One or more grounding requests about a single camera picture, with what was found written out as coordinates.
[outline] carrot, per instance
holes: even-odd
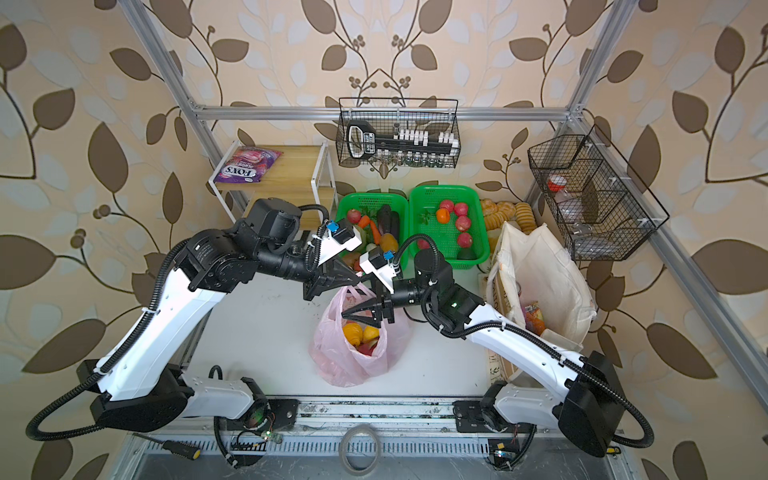
[[[371,220],[371,233],[373,233],[373,243],[378,245],[382,239],[382,234],[379,233],[379,229],[376,228],[376,224],[373,223],[373,220]]]

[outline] metal rail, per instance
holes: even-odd
[[[445,113],[444,108],[419,108],[424,111]],[[325,107],[208,107],[194,109],[201,120],[338,120],[338,108]],[[568,119],[566,108],[475,108],[461,107],[456,112],[460,121],[565,121]]]

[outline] white tabletop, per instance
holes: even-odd
[[[476,268],[454,270],[464,288],[478,292]],[[412,276],[412,266],[406,277]],[[214,307],[189,371],[207,376],[220,365],[225,379],[248,376],[267,395],[290,396],[481,396],[488,388],[485,348],[447,339],[430,325],[412,324],[402,358],[384,375],[351,388],[326,383],[307,352],[315,328],[336,291],[312,302],[302,284],[256,274]],[[409,313],[422,318],[418,307]]]

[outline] snack package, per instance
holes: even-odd
[[[282,154],[264,148],[240,147],[221,168],[215,181],[225,184],[258,183]]]
[[[538,302],[524,306],[523,313],[525,314],[525,329],[541,336],[547,327],[544,325],[544,316],[541,314]]]

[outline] black handle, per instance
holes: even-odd
[[[182,442],[175,442],[174,440],[166,440],[163,442],[163,450],[179,455],[180,457],[194,460],[200,456],[200,449],[192,445],[187,445]]]

